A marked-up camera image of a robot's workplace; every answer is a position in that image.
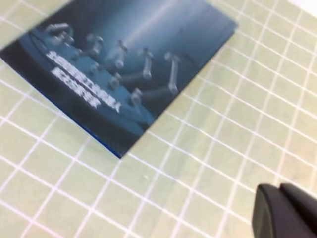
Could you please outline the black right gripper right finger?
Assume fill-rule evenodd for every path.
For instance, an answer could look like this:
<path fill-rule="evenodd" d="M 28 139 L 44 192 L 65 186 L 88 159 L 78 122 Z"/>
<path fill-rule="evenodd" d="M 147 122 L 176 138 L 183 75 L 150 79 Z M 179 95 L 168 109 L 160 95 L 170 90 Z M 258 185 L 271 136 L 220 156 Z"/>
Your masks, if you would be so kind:
<path fill-rule="evenodd" d="M 280 191 L 290 201 L 299 217 L 317 235 L 317 200 L 290 183 L 282 183 Z"/>

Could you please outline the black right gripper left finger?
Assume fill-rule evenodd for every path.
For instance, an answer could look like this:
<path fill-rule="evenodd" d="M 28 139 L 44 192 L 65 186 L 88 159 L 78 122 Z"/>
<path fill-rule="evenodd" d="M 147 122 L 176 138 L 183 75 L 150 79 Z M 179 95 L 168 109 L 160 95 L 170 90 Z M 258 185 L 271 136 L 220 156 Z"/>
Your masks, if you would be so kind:
<path fill-rule="evenodd" d="M 269 184 L 257 187 L 252 228 L 256 238 L 297 238 L 300 235 L 296 210 L 278 188 Z"/>

